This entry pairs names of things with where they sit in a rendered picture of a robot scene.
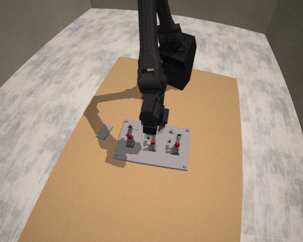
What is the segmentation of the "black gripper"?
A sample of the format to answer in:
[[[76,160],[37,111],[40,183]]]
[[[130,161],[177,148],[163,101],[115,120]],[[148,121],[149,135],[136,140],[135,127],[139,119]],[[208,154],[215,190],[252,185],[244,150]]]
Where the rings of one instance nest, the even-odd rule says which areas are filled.
[[[159,130],[158,132],[165,127],[168,121],[169,109],[164,108],[164,116],[162,122],[158,122]]]

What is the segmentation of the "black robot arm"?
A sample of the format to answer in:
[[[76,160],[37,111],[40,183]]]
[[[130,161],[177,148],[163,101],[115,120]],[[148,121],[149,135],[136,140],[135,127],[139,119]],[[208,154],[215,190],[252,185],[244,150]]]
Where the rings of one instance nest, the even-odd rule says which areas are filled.
[[[157,25],[157,14],[160,25]],[[180,24],[173,21],[168,0],[138,0],[138,21],[140,50],[137,83],[140,93],[143,93],[140,120],[144,123],[143,133],[153,136],[157,133],[158,122],[163,120],[168,83],[161,66],[158,42],[163,45],[164,51],[185,52],[187,37],[182,36]]]

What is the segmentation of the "grey toggle clamp with red handle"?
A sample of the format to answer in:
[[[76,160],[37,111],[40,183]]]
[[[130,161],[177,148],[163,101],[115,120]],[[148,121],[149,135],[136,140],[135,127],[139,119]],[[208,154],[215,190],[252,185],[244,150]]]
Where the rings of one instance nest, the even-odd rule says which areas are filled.
[[[177,141],[179,142],[180,141],[180,138],[181,138],[181,135],[178,134],[177,136]],[[172,154],[173,155],[179,155],[180,154],[180,143],[177,143],[172,147]],[[177,151],[178,150],[178,151]]]

